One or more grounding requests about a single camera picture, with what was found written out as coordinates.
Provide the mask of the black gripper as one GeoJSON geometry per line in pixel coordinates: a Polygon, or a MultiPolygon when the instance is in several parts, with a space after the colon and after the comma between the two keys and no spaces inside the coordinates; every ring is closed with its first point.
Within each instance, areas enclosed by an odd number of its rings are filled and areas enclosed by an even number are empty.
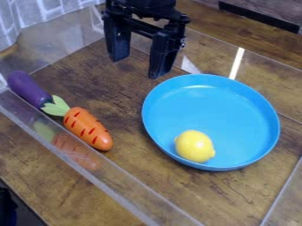
{"type": "Polygon", "coordinates": [[[167,74],[184,47],[190,17],[176,10],[176,0],[105,0],[101,12],[107,53],[113,62],[129,55],[131,33],[152,38],[148,78],[167,74]]]}

